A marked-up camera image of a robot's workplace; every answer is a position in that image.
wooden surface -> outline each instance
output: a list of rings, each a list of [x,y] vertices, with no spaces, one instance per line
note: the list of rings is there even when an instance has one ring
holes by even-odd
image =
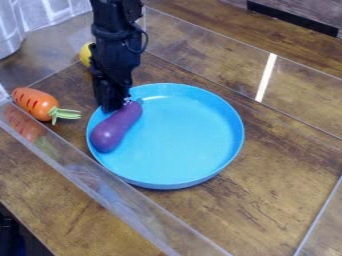
[[[246,8],[246,0],[221,0],[240,8]],[[339,0],[252,0],[250,2],[317,21],[342,30],[342,3]]]
[[[225,8],[217,1],[146,3],[303,64],[342,74],[339,42],[328,37]],[[261,24],[256,30],[250,21]],[[5,65],[10,63],[17,63],[14,55]],[[21,70],[29,74],[27,65]],[[180,191],[138,191],[233,255],[291,255],[340,175],[340,139],[233,92],[230,84],[212,83],[149,54],[133,75],[136,85],[172,81],[210,90],[236,108],[245,126],[242,150],[217,177]],[[84,129],[96,106],[85,68],[75,64],[33,87],[54,94],[62,106],[82,111],[81,120],[49,128],[88,153]],[[1,202],[55,255],[160,254],[3,131],[0,143]]]

orange carrot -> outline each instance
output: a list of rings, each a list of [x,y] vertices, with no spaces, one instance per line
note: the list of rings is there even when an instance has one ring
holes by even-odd
[[[3,109],[3,117],[14,131],[31,143],[45,135],[43,128],[13,106]]]
[[[57,118],[77,119],[79,112],[58,108],[58,101],[47,93],[27,87],[15,88],[11,99],[38,121],[50,121],[54,125]]]

wood grain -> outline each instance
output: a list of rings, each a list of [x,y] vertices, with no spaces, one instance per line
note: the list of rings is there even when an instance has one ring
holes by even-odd
[[[75,65],[34,88],[58,97],[67,88],[63,103],[84,118],[50,129],[88,152],[75,132],[94,108],[85,72]],[[148,54],[134,77],[136,84],[172,79],[217,93],[245,126],[242,150],[217,177],[180,191],[138,190],[234,255],[289,255],[340,175],[340,141]]]
[[[229,8],[218,1],[145,2],[189,22],[342,77],[340,43],[331,38]],[[18,77],[19,74],[15,73],[19,58],[26,63],[21,69],[26,74],[26,80],[22,81],[39,79],[45,74],[39,73],[41,63],[37,66],[33,64],[29,69],[31,56],[25,58],[25,54],[22,51],[22,54],[1,63],[1,74],[9,75],[5,79],[11,83],[10,86],[18,79],[14,76]],[[133,72],[136,85],[172,81],[193,84],[214,92],[230,103],[242,118],[242,150],[217,177],[200,186],[178,191],[138,189],[234,255],[249,255],[250,252],[252,255],[292,254],[342,170],[340,139],[297,120],[297,115],[301,114],[309,120],[316,118],[315,125],[321,125],[328,116],[335,125],[337,119],[333,119],[328,111],[336,111],[333,106],[339,106],[336,94],[328,94],[331,92],[320,87],[313,91],[321,78],[313,76],[316,82],[305,81],[307,73],[303,74],[300,68],[293,69],[285,63],[280,64],[277,68],[281,72],[276,80],[289,79],[289,85],[281,82],[276,85],[280,87],[276,90],[269,87],[269,98],[265,98],[271,100],[268,104],[281,106],[277,98],[284,100],[291,97],[300,101],[297,91],[288,90],[299,86],[300,94],[309,92],[313,94],[312,99],[321,103],[319,106],[324,114],[317,115],[317,118],[309,116],[311,105],[303,104],[301,111],[295,112],[295,118],[291,118],[277,111],[277,105],[277,110],[273,110],[242,96],[242,90],[236,90],[237,82],[245,81],[244,87],[240,87],[245,92],[253,93],[255,87],[252,79],[238,78],[238,73],[230,72],[236,83],[229,83],[222,78],[212,82],[149,54],[144,54],[141,66]],[[218,65],[214,65],[210,70],[201,69],[204,74],[222,74],[217,73]],[[252,70],[256,66],[244,66],[244,70]],[[96,108],[89,78],[85,68],[75,64],[33,86],[51,93],[59,99],[62,107],[81,110],[81,120],[59,120],[55,126],[46,126],[88,155],[84,129]],[[325,99],[319,99],[319,95],[324,98],[328,96],[333,104],[324,104]],[[1,202],[55,255],[160,254],[2,131],[0,145]]]
[[[2,130],[0,136],[1,203],[54,255],[162,255]]]
[[[217,0],[145,0],[145,4],[313,69],[342,77],[342,41],[337,39]]]
[[[269,53],[157,12],[146,16],[148,52],[255,99]],[[277,57],[261,103],[340,138],[337,95],[342,79]]]
[[[224,2],[245,7],[245,0],[224,0]],[[342,29],[342,3],[337,0],[252,0],[252,2]]]

toy carrot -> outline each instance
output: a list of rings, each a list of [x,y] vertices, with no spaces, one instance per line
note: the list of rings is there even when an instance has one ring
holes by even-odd
[[[31,143],[45,135],[43,128],[13,106],[3,109],[3,117],[14,131]]]
[[[5,106],[3,118],[7,125],[26,141],[34,144],[53,159],[59,158],[57,151],[47,142],[43,126],[38,125],[13,105]]]
[[[79,112],[70,109],[59,109],[58,101],[47,93],[27,87],[18,87],[11,92],[11,99],[38,121],[50,121],[55,124],[57,118],[77,119]]]

wooden table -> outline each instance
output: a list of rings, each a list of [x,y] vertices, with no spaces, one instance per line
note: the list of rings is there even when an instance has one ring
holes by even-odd
[[[206,29],[342,77],[339,40],[232,8],[218,1],[148,0],[145,3]],[[43,69],[39,63],[29,64],[35,56],[21,58],[25,50],[29,49],[21,49],[0,63],[1,75],[10,74],[2,81],[7,89],[17,83],[30,84],[74,60],[74,54],[67,59],[63,53],[61,64]],[[57,54],[50,56],[43,52],[43,55],[45,58],[58,58]],[[244,77],[238,79],[236,76],[230,82],[224,77],[212,81],[148,53],[133,73],[136,85],[164,81],[194,84],[220,95],[241,116],[245,127],[242,150],[213,179],[178,191],[136,188],[233,255],[291,255],[340,175],[340,119],[335,119],[340,101],[331,93],[335,85],[328,84],[325,89],[316,91],[316,85],[309,87],[312,83],[304,82],[308,76],[299,72],[301,69],[288,73],[292,66],[283,67],[287,69],[279,72],[283,77],[277,81],[299,81],[299,92],[308,92],[303,97],[301,111],[285,108],[288,104],[283,101],[288,97],[299,101],[300,98],[295,98],[297,90],[289,87],[272,90],[271,97],[267,96],[265,103],[260,104],[250,99],[249,92],[255,88],[248,79],[240,83]],[[33,88],[51,93],[65,108],[84,113],[81,120],[61,121],[47,127],[88,153],[84,130],[96,105],[86,69],[75,63],[37,81]],[[323,115],[317,117],[309,112],[309,99],[323,109]],[[2,130],[0,132],[1,203],[53,253],[162,255],[10,135]]]

